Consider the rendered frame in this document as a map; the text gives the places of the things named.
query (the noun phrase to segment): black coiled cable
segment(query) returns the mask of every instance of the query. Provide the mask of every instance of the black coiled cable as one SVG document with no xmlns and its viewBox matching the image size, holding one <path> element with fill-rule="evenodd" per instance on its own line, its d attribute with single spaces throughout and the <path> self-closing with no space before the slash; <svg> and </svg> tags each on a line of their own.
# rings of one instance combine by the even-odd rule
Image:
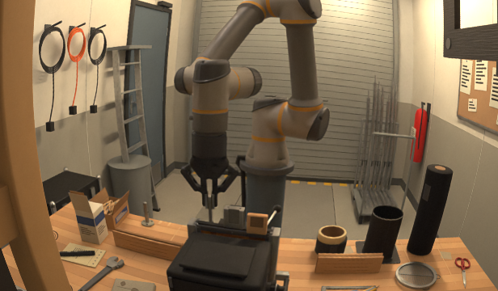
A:
<svg viewBox="0 0 498 291">
<path fill-rule="evenodd" d="M 52 85 L 53 85 L 53 99 L 52 99 L 52 110 L 49 113 L 49 122 L 52 121 L 52 114 L 53 114 L 53 103 L 55 102 L 55 73 L 61 68 L 62 63 L 64 62 L 64 57 L 65 57 L 65 40 L 64 40 L 64 35 L 62 34 L 62 30 L 57 27 L 58 24 L 62 23 L 62 21 L 59 21 L 55 23 L 54 25 L 46 28 L 44 32 L 42 33 L 42 36 L 40 36 L 40 41 L 39 41 L 39 59 L 40 59 L 40 65 L 42 65 L 42 68 L 44 72 L 51 74 L 52 75 Z M 47 66 L 44 61 L 42 60 L 42 44 L 44 43 L 44 39 L 48 34 L 52 32 L 58 32 L 61 35 L 62 38 L 62 54 L 61 57 L 58 59 L 57 64 L 53 66 Z"/>
<path fill-rule="evenodd" d="M 105 33 L 103 33 L 103 31 L 100 29 L 102 27 L 105 27 L 105 25 L 91 29 L 91 34 L 89 35 L 89 42 L 87 43 L 87 53 L 89 53 L 89 59 L 91 60 L 91 63 L 93 65 L 96 65 L 96 90 L 95 90 L 95 99 L 93 100 L 93 106 L 95 106 L 96 93 L 98 93 L 98 66 L 99 64 L 102 63 L 103 59 L 105 58 L 105 53 L 107 52 L 107 38 L 105 38 Z M 100 54 L 99 57 L 93 59 L 93 57 L 91 56 L 91 43 L 93 42 L 95 36 L 97 36 L 99 33 L 101 33 L 103 36 L 102 53 Z"/>
</svg>

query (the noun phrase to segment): cork board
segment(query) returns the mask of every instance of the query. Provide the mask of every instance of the cork board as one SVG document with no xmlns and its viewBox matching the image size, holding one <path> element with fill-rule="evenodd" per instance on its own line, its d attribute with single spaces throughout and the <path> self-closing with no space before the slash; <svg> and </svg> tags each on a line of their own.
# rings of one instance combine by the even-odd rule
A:
<svg viewBox="0 0 498 291">
<path fill-rule="evenodd" d="M 495 61 L 487 61 L 487 84 L 486 90 L 480 91 L 475 88 L 475 61 L 472 61 L 472 73 L 470 82 L 470 94 L 461 92 L 459 90 L 459 102 L 458 102 L 458 118 L 466 120 L 474 125 L 479 126 L 482 129 L 498 135 L 498 125 L 497 125 L 497 115 L 498 108 L 490 106 L 490 94 L 492 92 L 492 76 L 493 70 L 496 68 L 497 64 Z M 469 99 L 477 99 L 476 112 L 470 112 L 468 110 Z"/>
</svg>

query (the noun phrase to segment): black cylindrical container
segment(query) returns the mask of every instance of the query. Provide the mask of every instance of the black cylindrical container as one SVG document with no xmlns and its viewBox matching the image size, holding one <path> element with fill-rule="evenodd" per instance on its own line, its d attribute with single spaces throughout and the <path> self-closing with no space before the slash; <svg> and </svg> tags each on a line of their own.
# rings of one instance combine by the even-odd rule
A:
<svg viewBox="0 0 498 291">
<path fill-rule="evenodd" d="M 414 255 L 428 255 L 433 250 L 441 218 L 449 196 L 452 170 L 439 165 L 428 165 L 424 188 L 416 212 L 407 250 Z"/>
<path fill-rule="evenodd" d="M 317 233 L 316 254 L 343 254 L 348 241 L 347 232 L 340 226 L 323 226 Z"/>
<path fill-rule="evenodd" d="M 393 206 L 377 206 L 369 220 L 363 253 L 384 253 L 390 259 L 395 250 L 396 239 L 402 225 L 403 211 Z"/>
</svg>

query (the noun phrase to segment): coiled cable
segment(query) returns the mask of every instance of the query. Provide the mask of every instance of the coiled cable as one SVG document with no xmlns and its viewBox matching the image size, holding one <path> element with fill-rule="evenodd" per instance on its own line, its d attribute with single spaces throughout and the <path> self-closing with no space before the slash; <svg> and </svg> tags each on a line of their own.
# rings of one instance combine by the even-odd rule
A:
<svg viewBox="0 0 498 291">
<path fill-rule="evenodd" d="M 62 34 L 62 30 L 57 27 L 58 24 L 62 23 L 62 21 L 59 21 L 55 23 L 54 25 L 46 28 L 42 35 L 40 36 L 40 41 L 39 41 L 39 59 L 40 59 L 40 65 L 42 66 L 42 69 L 44 72 L 51 74 L 52 75 L 52 87 L 53 87 L 53 97 L 52 97 L 52 110 L 49 113 L 49 122 L 52 121 L 52 114 L 53 114 L 53 104 L 55 103 L 55 73 L 61 68 L 62 63 L 64 62 L 64 57 L 65 57 L 65 40 L 64 40 L 64 35 Z M 44 39 L 46 36 L 48 36 L 52 32 L 58 32 L 61 35 L 62 38 L 62 54 L 61 57 L 59 57 L 58 62 L 53 65 L 53 66 L 48 66 L 44 63 L 42 60 L 42 44 L 44 43 Z"/>
<path fill-rule="evenodd" d="M 95 99 L 93 100 L 93 105 L 95 105 L 96 93 L 98 93 L 98 67 L 99 67 L 99 64 L 102 63 L 103 59 L 105 58 L 105 53 L 107 52 L 107 38 L 105 38 L 105 34 L 100 29 L 102 27 L 105 27 L 105 24 L 102 25 L 101 27 L 91 29 L 91 34 L 89 35 L 89 42 L 87 44 L 87 53 L 89 53 L 89 59 L 91 60 L 91 63 L 93 65 L 96 65 L 96 90 L 95 90 Z M 95 36 L 97 36 L 99 33 L 101 33 L 103 36 L 102 53 L 99 55 L 99 57 L 97 57 L 96 59 L 93 59 L 93 57 L 91 56 L 91 44 L 92 44 Z"/>
<path fill-rule="evenodd" d="M 77 97 L 77 88 L 78 88 L 78 62 L 80 60 L 82 60 L 82 57 L 84 56 L 84 53 L 86 52 L 86 35 L 84 34 L 84 31 L 80 28 L 84 24 L 81 24 L 81 25 L 73 28 L 71 30 L 71 32 L 70 32 L 70 35 L 68 36 L 68 54 L 70 55 L 71 61 L 74 61 L 74 62 L 77 63 L 77 82 L 76 82 L 76 85 L 74 87 L 73 105 L 71 105 L 71 106 L 74 106 L 74 100 Z M 78 53 L 78 55 L 74 56 L 74 55 L 71 54 L 70 47 L 71 47 L 71 40 L 73 39 L 73 36 L 75 34 L 77 34 L 77 33 L 82 33 L 82 37 L 84 38 L 84 41 L 83 41 L 83 44 L 82 44 L 82 48 L 80 49 L 80 53 Z"/>
</svg>

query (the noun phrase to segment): robotic arm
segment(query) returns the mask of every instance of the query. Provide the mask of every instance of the robotic arm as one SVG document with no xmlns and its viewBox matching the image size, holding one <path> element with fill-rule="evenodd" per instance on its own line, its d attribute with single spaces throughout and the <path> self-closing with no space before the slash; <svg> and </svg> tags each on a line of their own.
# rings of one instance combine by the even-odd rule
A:
<svg viewBox="0 0 498 291">
<path fill-rule="evenodd" d="M 262 78 L 252 68 L 230 67 L 229 59 L 251 30 L 269 17 L 278 17 L 286 27 L 289 46 L 292 96 L 257 99 L 253 106 L 251 144 L 245 168 L 291 172 L 293 162 L 285 137 L 318 141 L 327 131 L 330 112 L 318 96 L 313 27 L 321 16 L 320 0 L 244 1 L 204 52 L 175 75 L 175 88 L 192 95 L 192 159 L 182 173 L 194 190 L 203 194 L 203 205 L 217 206 L 216 195 L 224 192 L 238 172 L 226 157 L 228 103 L 257 94 Z M 197 183 L 192 169 L 200 177 Z M 217 179 L 228 170 L 220 187 Z M 213 181 L 208 196 L 206 180 Z"/>
</svg>

